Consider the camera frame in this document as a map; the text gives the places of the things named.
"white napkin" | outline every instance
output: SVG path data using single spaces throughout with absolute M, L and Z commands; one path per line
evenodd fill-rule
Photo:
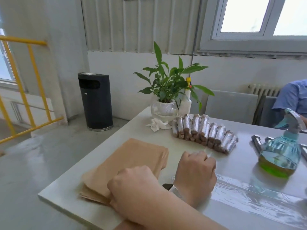
M 151 124 L 147 124 L 146 126 L 148 126 L 148 127 L 150 127 L 151 128 L 151 130 L 153 130 L 153 131 L 157 131 L 157 130 L 159 130 L 160 128 L 161 129 L 171 129 L 172 128 L 172 126 L 170 126 L 169 125 L 169 122 L 168 121 L 166 121 L 165 123 L 163 123 L 161 120 L 159 120 L 159 119 L 152 119 L 151 120 Z

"stack of paper bags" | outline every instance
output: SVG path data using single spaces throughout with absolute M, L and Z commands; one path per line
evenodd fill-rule
M 107 183 L 125 168 L 148 166 L 156 178 L 166 167 L 169 151 L 166 147 L 129 139 L 122 144 L 101 165 L 83 174 L 84 185 L 80 196 L 103 205 L 110 203 L 110 191 Z

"sleeve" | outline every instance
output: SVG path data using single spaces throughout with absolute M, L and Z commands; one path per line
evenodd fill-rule
M 285 85 L 279 92 L 272 109 L 290 108 L 296 111 L 298 105 L 298 88 L 293 84 Z

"cling film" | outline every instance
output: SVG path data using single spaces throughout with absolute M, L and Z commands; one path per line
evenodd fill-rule
M 216 175 L 211 199 L 291 227 L 307 229 L 307 200 Z

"blue glass bottle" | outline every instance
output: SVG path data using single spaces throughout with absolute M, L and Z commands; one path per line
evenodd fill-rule
M 305 129 L 305 124 L 300 116 L 286 109 L 284 120 L 276 127 L 289 124 L 283 136 L 269 140 L 262 145 L 259 157 L 259 166 L 278 177 L 288 178 L 297 169 L 301 160 L 301 148 L 297 142 L 300 129 Z

